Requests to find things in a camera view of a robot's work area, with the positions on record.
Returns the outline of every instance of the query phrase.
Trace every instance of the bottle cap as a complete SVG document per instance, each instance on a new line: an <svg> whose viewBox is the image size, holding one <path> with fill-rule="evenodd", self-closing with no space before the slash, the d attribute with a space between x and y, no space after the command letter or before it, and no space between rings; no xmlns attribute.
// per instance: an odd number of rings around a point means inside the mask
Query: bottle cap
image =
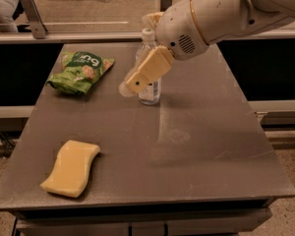
<svg viewBox="0 0 295 236"><path fill-rule="evenodd" d="M142 30L142 40L144 41L154 41L155 40L155 35L154 31L149 28L144 28Z"/></svg>

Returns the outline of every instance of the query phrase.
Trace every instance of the table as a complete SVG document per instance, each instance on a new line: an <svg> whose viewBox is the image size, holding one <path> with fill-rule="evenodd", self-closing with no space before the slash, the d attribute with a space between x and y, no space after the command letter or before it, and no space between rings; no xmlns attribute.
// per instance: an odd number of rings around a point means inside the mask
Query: table
<svg viewBox="0 0 295 236"><path fill-rule="evenodd" d="M0 210L26 235L237 233L269 219L275 200L295 197L216 45L174 62L156 106L118 93L138 45L64 45L116 62L87 95L42 90L0 181ZM58 57L51 73L60 70ZM101 148L77 199L39 187L68 140Z"/></svg>

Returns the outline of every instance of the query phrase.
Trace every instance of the snack bag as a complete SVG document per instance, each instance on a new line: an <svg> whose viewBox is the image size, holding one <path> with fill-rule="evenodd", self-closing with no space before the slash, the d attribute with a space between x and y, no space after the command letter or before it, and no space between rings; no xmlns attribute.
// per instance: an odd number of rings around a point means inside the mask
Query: snack bag
<svg viewBox="0 0 295 236"><path fill-rule="evenodd" d="M113 58L101 58L84 51L63 54L64 71L51 75L47 83L55 89L70 94L87 93L115 61Z"/></svg>

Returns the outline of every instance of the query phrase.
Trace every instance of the gray tabletop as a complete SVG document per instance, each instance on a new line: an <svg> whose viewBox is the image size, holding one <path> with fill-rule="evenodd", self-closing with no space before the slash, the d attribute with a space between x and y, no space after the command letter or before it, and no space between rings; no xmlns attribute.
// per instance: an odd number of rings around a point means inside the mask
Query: gray tabletop
<svg viewBox="0 0 295 236"><path fill-rule="evenodd" d="M295 196L217 46L192 60L175 61L162 79L157 106L118 93L137 48L137 43L64 46L114 57L116 63L87 95L43 89L0 181L0 210ZM59 57L52 73L60 68ZM68 140L101 148L77 199L39 187Z"/></svg>

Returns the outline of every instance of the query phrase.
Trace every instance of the floor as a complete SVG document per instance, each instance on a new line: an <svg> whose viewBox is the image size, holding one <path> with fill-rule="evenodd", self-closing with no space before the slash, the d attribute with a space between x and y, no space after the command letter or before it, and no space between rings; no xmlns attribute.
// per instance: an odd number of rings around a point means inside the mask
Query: floor
<svg viewBox="0 0 295 236"><path fill-rule="evenodd" d="M141 16L157 11L159 7L159 0L34 1L49 31L139 31ZM295 186L295 128L268 129L265 134ZM0 177L9 162L5 155L0 143ZM254 232L241 233L240 236L295 236L295 198L279 200L271 210L273 218ZM10 213L0 212L0 236L10 236L13 224L14 217Z"/></svg>

